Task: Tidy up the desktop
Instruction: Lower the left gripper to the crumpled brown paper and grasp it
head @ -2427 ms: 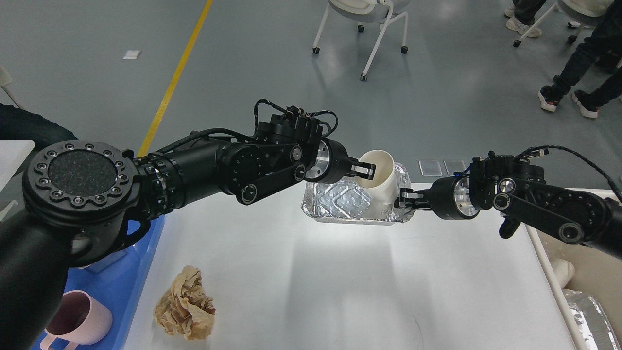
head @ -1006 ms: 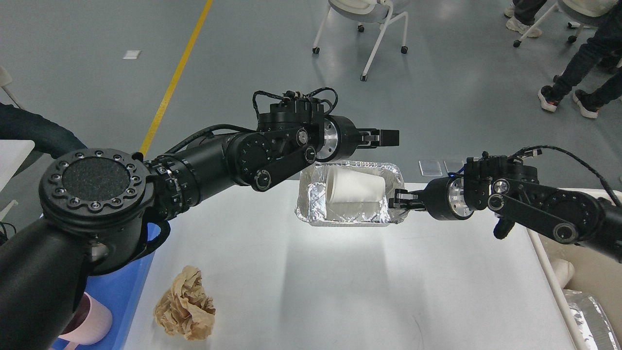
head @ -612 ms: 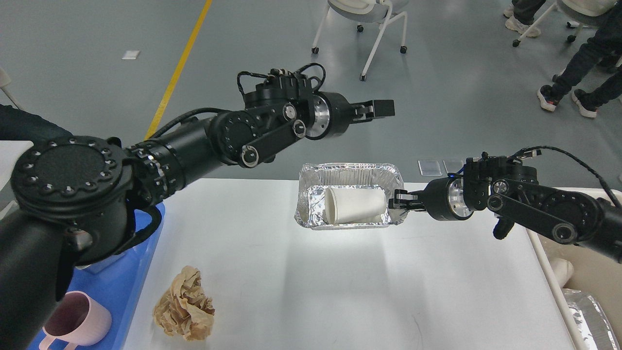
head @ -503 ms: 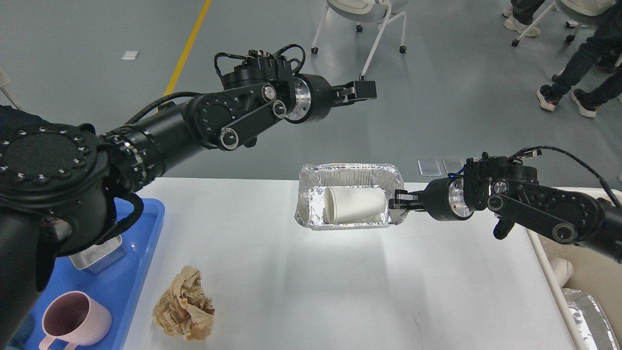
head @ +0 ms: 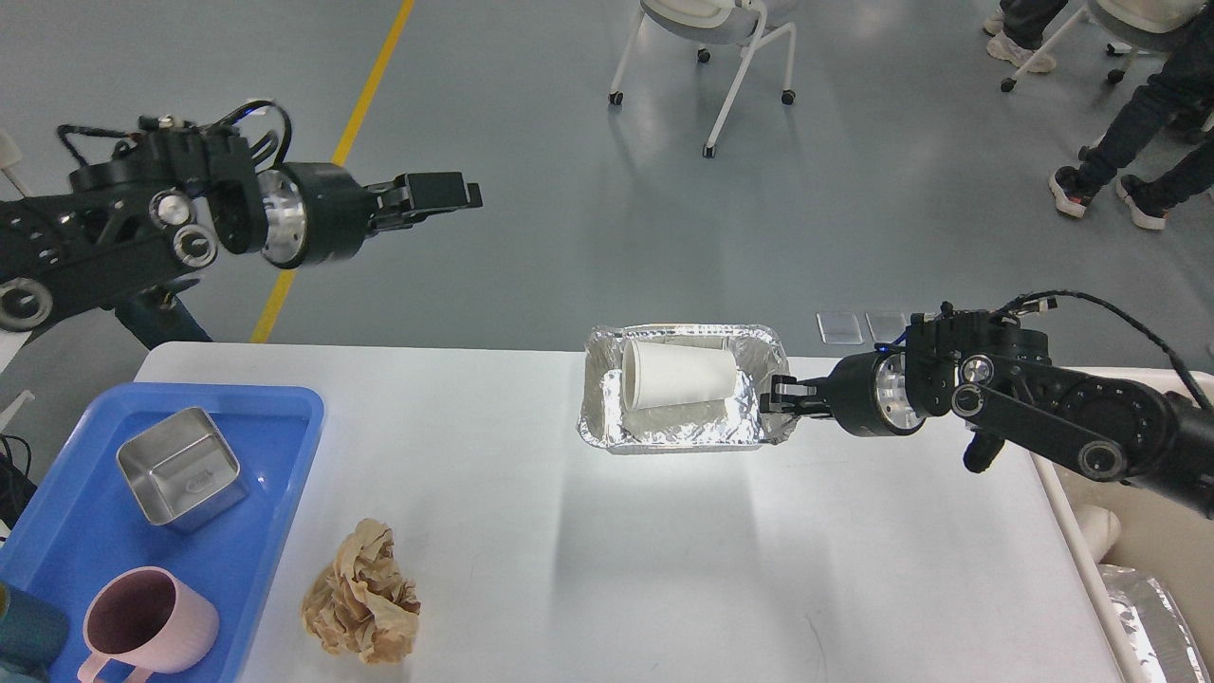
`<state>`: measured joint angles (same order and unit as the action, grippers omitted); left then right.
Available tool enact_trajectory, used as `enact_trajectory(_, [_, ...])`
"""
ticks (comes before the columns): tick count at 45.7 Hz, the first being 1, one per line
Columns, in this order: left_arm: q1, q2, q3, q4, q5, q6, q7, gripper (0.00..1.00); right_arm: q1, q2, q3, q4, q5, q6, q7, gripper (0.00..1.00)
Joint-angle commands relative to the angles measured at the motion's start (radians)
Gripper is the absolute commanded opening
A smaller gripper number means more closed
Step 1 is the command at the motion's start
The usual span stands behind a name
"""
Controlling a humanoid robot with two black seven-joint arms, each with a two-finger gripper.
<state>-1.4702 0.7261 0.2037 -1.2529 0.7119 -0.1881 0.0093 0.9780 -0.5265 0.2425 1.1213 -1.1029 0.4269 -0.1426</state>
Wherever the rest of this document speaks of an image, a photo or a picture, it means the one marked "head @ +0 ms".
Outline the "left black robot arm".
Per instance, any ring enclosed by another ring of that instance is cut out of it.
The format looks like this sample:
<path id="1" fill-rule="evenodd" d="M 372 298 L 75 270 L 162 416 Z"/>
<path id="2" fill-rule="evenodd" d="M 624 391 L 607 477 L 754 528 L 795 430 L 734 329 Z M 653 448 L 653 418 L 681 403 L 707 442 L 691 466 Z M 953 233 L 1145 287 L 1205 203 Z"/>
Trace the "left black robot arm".
<path id="1" fill-rule="evenodd" d="M 255 99 L 214 123 L 143 116 L 138 129 L 61 125 L 75 159 L 68 194 L 2 203 L 1 324 L 45 332 L 93 308 L 142 345 L 208 340 L 178 300 L 221 251 L 280 269 L 345 261 L 371 237 L 483 204 L 461 173 L 361 184 L 328 161 L 290 161 L 293 121 L 248 142 Z"/>

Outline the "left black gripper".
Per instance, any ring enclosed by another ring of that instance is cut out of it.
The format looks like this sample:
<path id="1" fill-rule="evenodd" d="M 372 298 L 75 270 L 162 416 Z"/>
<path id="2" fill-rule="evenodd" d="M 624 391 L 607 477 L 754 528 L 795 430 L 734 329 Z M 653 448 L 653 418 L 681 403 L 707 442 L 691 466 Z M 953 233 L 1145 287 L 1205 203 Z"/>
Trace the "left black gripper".
<path id="1" fill-rule="evenodd" d="M 337 164 L 287 161 L 257 173 L 257 184 L 267 217 L 260 252 L 282 269 L 352 258 L 374 215 L 382 233 L 483 207 L 480 184 L 459 172 L 402 173 L 363 187 Z"/>

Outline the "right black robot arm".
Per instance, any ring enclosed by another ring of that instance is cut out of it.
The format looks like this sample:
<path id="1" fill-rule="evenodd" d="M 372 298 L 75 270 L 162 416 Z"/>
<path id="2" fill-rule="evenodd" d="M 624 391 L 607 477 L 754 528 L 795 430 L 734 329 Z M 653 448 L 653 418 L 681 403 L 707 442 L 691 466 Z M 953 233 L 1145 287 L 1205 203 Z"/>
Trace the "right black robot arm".
<path id="1" fill-rule="evenodd" d="M 1050 311 L 1065 291 L 1033 291 L 994 311 L 942 303 L 914 314 L 894 341 L 846 355 L 819 379 L 776 375 L 759 410 L 794 419 L 828 419 L 860 437 L 910 436 L 930 416 L 965 420 L 972 438 L 963 455 L 985 472 L 1005 444 L 1023 446 L 1094 483 L 1144 489 L 1213 514 L 1212 397 L 1182 359 L 1127 311 L 1084 291 L 1165 353 L 1181 392 L 1159 392 L 1131 379 L 1110 379 L 1053 364 L 1046 334 L 1023 315 Z"/>

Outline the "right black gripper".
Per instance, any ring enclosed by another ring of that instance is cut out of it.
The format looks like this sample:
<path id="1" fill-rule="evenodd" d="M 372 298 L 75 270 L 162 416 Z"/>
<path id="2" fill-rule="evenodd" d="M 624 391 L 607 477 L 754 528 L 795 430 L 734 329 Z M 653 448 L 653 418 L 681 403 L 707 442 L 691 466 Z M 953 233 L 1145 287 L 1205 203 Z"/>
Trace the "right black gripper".
<path id="1" fill-rule="evenodd" d="M 833 419 L 860 437 L 910 436 L 927 422 L 910 406 L 902 353 L 847 355 L 827 377 L 773 375 L 770 392 L 760 397 L 764 415 Z"/>

